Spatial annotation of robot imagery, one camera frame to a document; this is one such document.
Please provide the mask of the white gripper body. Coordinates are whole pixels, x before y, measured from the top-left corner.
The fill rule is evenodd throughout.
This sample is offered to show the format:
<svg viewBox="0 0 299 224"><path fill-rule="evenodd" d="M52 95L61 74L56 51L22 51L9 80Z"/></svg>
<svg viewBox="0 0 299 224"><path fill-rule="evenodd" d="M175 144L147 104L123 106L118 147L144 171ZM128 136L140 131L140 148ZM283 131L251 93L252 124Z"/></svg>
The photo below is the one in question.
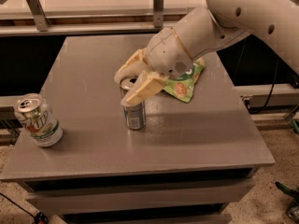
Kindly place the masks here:
<svg viewBox="0 0 299 224"><path fill-rule="evenodd" d="M192 68L192 33L180 25L163 28L146 46L147 64L158 73L177 79Z"/></svg>

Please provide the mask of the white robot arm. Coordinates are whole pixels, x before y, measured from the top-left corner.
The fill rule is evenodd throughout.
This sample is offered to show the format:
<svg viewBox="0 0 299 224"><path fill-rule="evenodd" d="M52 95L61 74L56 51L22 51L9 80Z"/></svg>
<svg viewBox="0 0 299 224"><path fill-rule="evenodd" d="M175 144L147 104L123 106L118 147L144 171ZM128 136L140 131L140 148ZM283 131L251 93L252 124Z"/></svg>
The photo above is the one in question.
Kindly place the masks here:
<svg viewBox="0 0 299 224"><path fill-rule="evenodd" d="M299 71L299 6L291 0L205 0L172 27L154 35L116 72L114 80L134 77L121 99L134 106L160 92L168 79L192 68L193 61L225 49L249 33L261 39L293 71Z"/></svg>

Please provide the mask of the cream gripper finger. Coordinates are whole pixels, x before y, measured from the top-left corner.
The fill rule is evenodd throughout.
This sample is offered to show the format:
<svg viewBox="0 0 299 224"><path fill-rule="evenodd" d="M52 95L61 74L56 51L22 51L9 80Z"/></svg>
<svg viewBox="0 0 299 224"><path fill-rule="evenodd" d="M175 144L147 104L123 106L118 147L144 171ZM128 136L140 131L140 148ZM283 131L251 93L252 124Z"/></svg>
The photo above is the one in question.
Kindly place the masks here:
<svg viewBox="0 0 299 224"><path fill-rule="evenodd" d="M149 71L145 61L145 49L138 49L127 62L116 72L114 81L121 83L126 77L138 77L143 71Z"/></svg>
<svg viewBox="0 0 299 224"><path fill-rule="evenodd" d="M133 88L121 99L123 106L139 105L148 98L159 93L165 86L167 77L158 72L143 71L137 78Z"/></svg>

